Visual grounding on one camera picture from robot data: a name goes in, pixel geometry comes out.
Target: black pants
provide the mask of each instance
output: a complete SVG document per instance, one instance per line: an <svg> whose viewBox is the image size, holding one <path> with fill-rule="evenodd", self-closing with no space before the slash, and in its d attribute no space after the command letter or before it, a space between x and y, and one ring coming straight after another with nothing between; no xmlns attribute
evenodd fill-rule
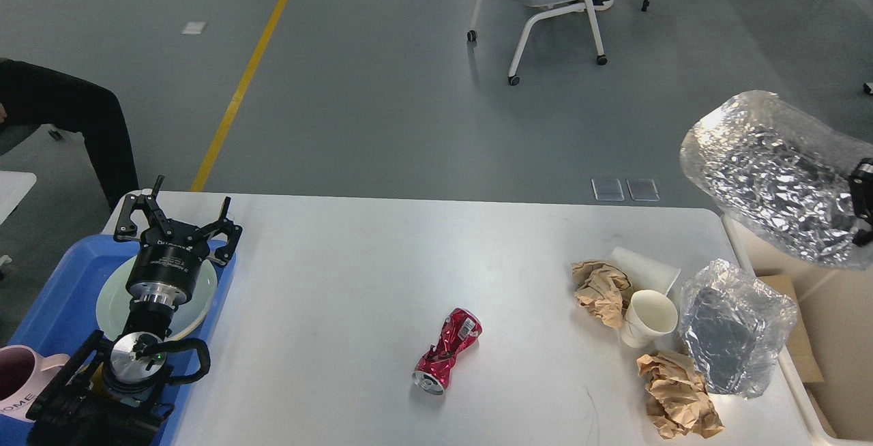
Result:
<svg viewBox="0 0 873 446"><path fill-rule="evenodd" d="M7 114L0 134L7 123L53 123L81 132L110 207L139 189L128 126L112 91L22 61L2 61L0 104Z"/></svg>

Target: yellow floor line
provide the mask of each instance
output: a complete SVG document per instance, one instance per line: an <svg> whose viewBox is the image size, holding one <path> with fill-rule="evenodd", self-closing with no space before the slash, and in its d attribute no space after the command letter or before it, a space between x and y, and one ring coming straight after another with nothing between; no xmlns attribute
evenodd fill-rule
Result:
<svg viewBox="0 0 873 446"><path fill-rule="evenodd" d="M227 110L224 111L224 117L218 125L218 131L216 131L216 135L212 138L212 143L209 145L209 150L206 151L206 156L203 157L203 162L200 163L200 169L197 170L197 176L194 177L194 182L191 184L191 192L203 191L203 186L206 185L206 179L209 178L209 172L212 171L212 166L215 164L216 159L218 159L218 152L221 151L224 139L227 138L227 133L231 129L233 119L237 116L239 105L243 103L243 98L246 96L247 89L249 89L249 83L252 82L252 77L255 76L255 71L258 70L258 64L260 64L261 57L264 57L264 51L270 43L273 30L276 28L278 19L282 16L284 5L286 5L287 2L288 0L276 1L276 7L270 15L270 20L267 21L267 26L261 34L261 38L258 41L258 46L255 47L255 52L253 52L252 58L249 59L249 64L246 66L246 72L244 72L243 77L239 79L237 90L234 91L231 103L227 105Z"/></svg>

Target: foil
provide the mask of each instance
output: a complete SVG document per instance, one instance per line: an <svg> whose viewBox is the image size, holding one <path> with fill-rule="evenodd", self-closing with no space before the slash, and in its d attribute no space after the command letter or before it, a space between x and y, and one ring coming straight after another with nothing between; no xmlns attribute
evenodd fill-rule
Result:
<svg viewBox="0 0 873 446"><path fill-rule="evenodd" d="M746 91L703 117L682 142L690 181L755 235L801 260L863 270L873 244L852 210L849 173L873 145L833 131L768 91Z"/></svg>
<svg viewBox="0 0 873 446"><path fill-rule="evenodd" d="M797 304L714 260L679 287L679 337L711 393L761 396L797 323Z"/></svg>
<svg viewBox="0 0 873 446"><path fill-rule="evenodd" d="M439 342L418 360L412 380L430 394L439 396L445 393L458 354L471 346L481 334L482 324L476 316L468 310L455 308L443 322Z"/></svg>

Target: crushed soda can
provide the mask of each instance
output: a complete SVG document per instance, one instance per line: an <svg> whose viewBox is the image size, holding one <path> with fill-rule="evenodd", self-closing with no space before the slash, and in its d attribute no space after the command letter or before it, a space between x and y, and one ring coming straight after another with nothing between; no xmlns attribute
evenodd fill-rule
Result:
<svg viewBox="0 0 873 446"><path fill-rule="evenodd" d="M482 324L476 316L462 308L452 310L443 323L439 342L418 360L412 381L430 394L440 396L445 393L458 354L474 343L481 333Z"/></svg>

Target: white chair frame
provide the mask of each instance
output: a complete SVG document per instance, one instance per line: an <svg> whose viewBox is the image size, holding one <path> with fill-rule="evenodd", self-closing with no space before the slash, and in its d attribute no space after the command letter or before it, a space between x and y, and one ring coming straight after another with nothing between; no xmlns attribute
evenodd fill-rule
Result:
<svg viewBox="0 0 873 446"><path fill-rule="evenodd" d="M552 18L568 13L588 13L591 32L595 37L595 46L597 48L597 64L602 66L607 63L606 52L603 50L603 39L601 38L600 26L597 24L597 17L594 11L589 11L589 8L594 8L593 0L583 0L581 2L562 5L559 8L549 8L546 11L534 14L524 24L524 29L521 31L521 38L518 39L518 45L515 47L515 55L512 57L512 64L509 66L509 85L515 86L520 82L520 77L516 75L518 63L521 62L521 54L524 52L524 45L527 44L527 38L531 34L533 24L546 18ZM470 31L467 32L467 41L476 42L476 22L479 17L479 9L482 8L482 0L476 0L476 5L473 7L473 17L470 21Z"/></svg>

